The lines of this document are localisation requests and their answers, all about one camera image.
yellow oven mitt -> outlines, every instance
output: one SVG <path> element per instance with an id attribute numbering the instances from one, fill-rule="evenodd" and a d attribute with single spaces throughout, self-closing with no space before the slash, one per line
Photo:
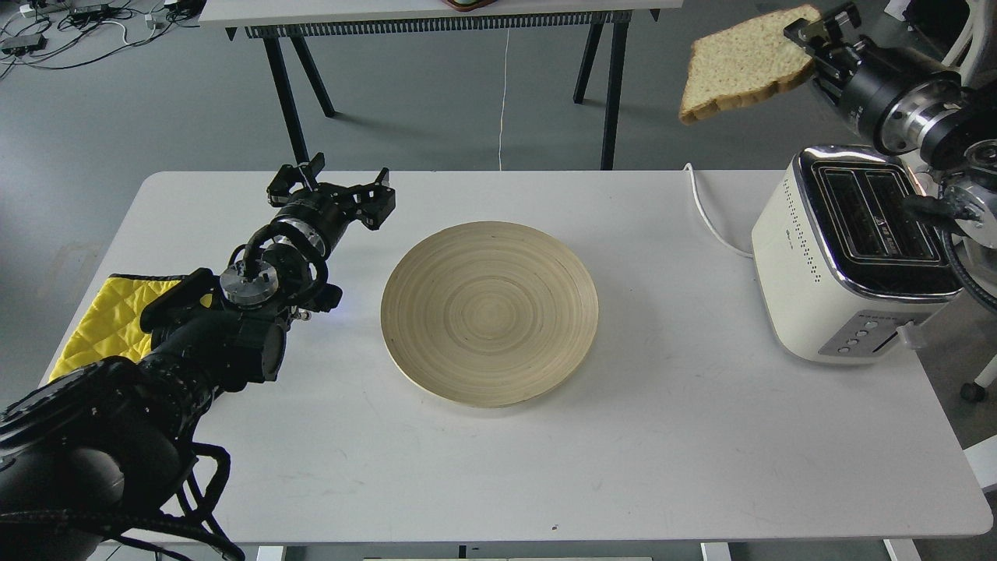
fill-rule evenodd
<path id="1" fill-rule="evenodd" d="M 111 275 L 66 341 L 49 381 L 107 356 L 138 362 L 153 346 L 153 337 L 139 328 L 142 310 L 184 277 Z"/>

concrete floor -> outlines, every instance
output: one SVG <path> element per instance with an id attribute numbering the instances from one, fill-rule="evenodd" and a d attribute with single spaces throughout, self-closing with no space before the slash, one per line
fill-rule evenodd
<path id="1" fill-rule="evenodd" d="M 837 0 L 814 3 L 827 8 Z M 136 0 L 133 7 L 148 10 L 154 4 Z M 647 12 L 635 14 L 616 168 L 679 169 L 692 162 L 700 169 L 783 169 L 805 146 L 857 142 L 810 88 L 692 127 L 676 118 L 694 39 L 794 4 L 687 0 L 682 9 L 664 12 L 658 23 Z M 864 33 L 884 45 L 915 42 L 902 24 L 878 13 L 883 5 L 882 0 L 862 3 Z M 0 23 L 15 9 L 0 2 Z M 148 33 L 141 18 L 124 23 L 130 41 Z M 15 20 L 11 29 L 22 25 Z M 598 167 L 608 41 L 596 60 L 588 99 L 576 106 L 570 96 L 585 34 L 581 27 L 508 34 L 505 169 Z M 107 26 L 52 63 L 85 61 L 121 41 L 121 29 Z M 322 117 L 291 55 L 288 69 L 309 149 L 325 152 L 328 169 L 497 169 L 505 41 L 505 31 L 310 40 L 342 115 Z M 285 51 L 290 55 L 289 46 Z M 83 68 L 14 68 L 0 81 L 0 401 L 20 397 L 44 374 L 147 176 L 167 170 L 270 171 L 291 159 L 263 46 L 241 34 L 229 42 L 220 30 L 175 29 L 150 45 Z M 967 313 L 977 317 L 970 335 L 963 334 Z M 992 354 L 990 341 L 997 341 L 997 331 L 972 302 L 953 316 L 962 322 L 936 332 L 941 347 L 960 345 L 956 359 L 955 353 L 939 353 L 924 360 L 957 435 L 968 446 L 997 433 L 995 406 L 967 405 L 954 395 Z M 696 544 L 621 544 L 604 551 L 584 544 L 480 547 L 472 556 L 699 556 Z M 989 559 L 997 542 L 991 532 L 972 540 L 919 542 L 918 547 L 925 559 Z M 102 548 L 94 559 L 112 551 Z M 215 558 L 203 548 L 185 551 L 194 559 Z M 293 555 L 359 560 L 379 552 L 383 557 L 456 556 L 456 547 L 342 546 Z M 870 541 L 739 544 L 733 553 L 737 560 L 886 558 L 882 545 Z M 124 548 L 112 557 L 149 558 Z"/>

wooden plate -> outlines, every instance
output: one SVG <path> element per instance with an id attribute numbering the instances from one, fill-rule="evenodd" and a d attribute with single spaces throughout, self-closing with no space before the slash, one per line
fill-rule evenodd
<path id="1" fill-rule="evenodd" d="M 599 302 L 585 266 L 532 228 L 477 222 L 412 248 L 381 299 L 395 363 L 426 390 L 504 407 L 565 381 L 595 339 Z"/>

white table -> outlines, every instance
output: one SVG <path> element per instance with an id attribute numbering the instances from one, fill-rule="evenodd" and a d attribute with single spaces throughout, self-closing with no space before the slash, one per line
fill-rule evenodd
<path id="1" fill-rule="evenodd" d="M 708 208 L 738 245 L 781 175 L 702 173 Z M 77 319 L 111 273 L 218 271 L 272 218 L 272 176 L 148 178 Z M 768 327 L 752 262 L 707 233 L 682 173 L 391 179 L 398 207 L 383 229 L 354 225 L 333 254 L 340 307 L 296 322 L 278 380 L 224 396 L 197 432 L 232 454 L 216 514 L 234 541 L 745 541 L 990 528 L 914 354 L 857 368 L 788 355 Z M 600 301 L 598 336 L 575 375 L 498 410 L 412 384 L 379 324 L 381 292 L 405 252 L 479 220 L 565 242 Z"/>
<path id="2" fill-rule="evenodd" d="M 305 145 L 278 42 L 280 38 L 291 40 L 322 113 L 331 119 L 336 116 L 336 110 L 305 44 L 305 37 L 589 25 L 573 96 L 574 103 L 580 104 L 588 87 L 602 27 L 610 23 L 613 37 L 600 169 L 611 170 L 616 150 L 627 29 L 633 10 L 651 9 L 657 19 L 661 8 L 681 6 L 682 0 L 500 0 L 462 13 L 441 0 L 210 0 L 201 12 L 199 23 L 205 27 L 226 28 L 229 39 L 234 37 L 236 28 L 245 27 L 250 38 L 263 40 L 297 162 L 307 162 L 312 155 Z"/>
<path id="3" fill-rule="evenodd" d="M 535 13 L 678 8 L 682 0 L 498 0 L 459 12 L 442 0 L 207 0 L 199 23 L 213 27 L 251 27 L 295 23 L 416 18 L 461 18 Z"/>

white toaster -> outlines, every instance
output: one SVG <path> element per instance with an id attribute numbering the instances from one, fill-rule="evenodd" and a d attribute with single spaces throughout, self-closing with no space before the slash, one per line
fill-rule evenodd
<path id="1" fill-rule="evenodd" d="M 960 290 L 934 233 L 900 201 L 923 195 L 897 158 L 872 148 L 799 153 L 752 229 L 773 330 L 817 362 L 875 362 L 897 330 L 922 323 Z"/>

